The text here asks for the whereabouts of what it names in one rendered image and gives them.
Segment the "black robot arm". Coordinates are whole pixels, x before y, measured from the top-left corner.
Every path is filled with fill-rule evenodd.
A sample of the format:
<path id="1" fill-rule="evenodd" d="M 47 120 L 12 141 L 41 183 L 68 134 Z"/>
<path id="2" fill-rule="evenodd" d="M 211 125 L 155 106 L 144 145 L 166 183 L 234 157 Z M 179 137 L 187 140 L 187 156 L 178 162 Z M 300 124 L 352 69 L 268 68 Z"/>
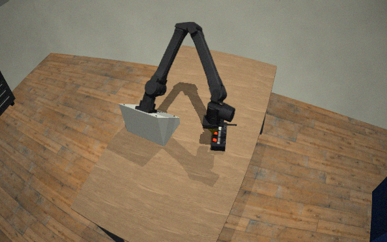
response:
<path id="1" fill-rule="evenodd" d="M 227 92 L 206 44 L 202 27 L 195 22 L 176 23 L 175 27 L 175 32 L 164 56 L 151 80 L 146 82 L 143 99 L 140 101 L 139 106 L 135 106 L 135 109 L 145 113 L 157 113 L 157 110 L 155 110 L 156 104 L 154 104 L 155 99 L 157 96 L 165 94 L 167 90 L 167 75 L 185 36 L 189 32 L 205 71 L 211 94 L 211 102 L 207 104 L 206 119 L 208 120 L 208 115 L 212 117 L 218 116 L 219 121 L 223 119 L 231 122 L 236 109 L 223 103 L 223 100 L 227 97 Z"/>

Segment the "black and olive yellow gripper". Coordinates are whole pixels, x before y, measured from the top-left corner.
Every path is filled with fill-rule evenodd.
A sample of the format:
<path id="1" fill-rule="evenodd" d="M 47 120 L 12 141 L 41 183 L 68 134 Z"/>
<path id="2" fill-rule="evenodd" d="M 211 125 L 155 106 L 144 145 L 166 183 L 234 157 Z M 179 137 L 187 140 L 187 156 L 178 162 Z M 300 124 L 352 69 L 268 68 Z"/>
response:
<path id="1" fill-rule="evenodd" d="M 224 120 L 223 119 L 221 119 L 219 121 L 218 116 L 212 117 L 212 116 L 208 115 L 208 120 L 207 120 L 206 115 L 204 115 L 204 117 L 203 117 L 203 128 L 204 129 L 208 129 L 214 135 L 214 133 L 218 130 L 218 127 L 224 127 Z"/>

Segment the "black power strip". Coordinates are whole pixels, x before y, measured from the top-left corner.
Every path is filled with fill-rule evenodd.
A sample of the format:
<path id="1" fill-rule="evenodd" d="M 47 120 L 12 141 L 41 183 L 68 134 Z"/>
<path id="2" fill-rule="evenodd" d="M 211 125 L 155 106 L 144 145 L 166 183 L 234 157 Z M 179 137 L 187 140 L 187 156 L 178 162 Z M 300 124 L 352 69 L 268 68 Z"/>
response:
<path id="1" fill-rule="evenodd" d="M 215 134 L 212 134 L 212 151 L 225 151 L 226 137 L 227 137 L 227 125 L 236 126 L 237 124 L 228 124 L 224 122 L 224 127 L 218 127 Z"/>

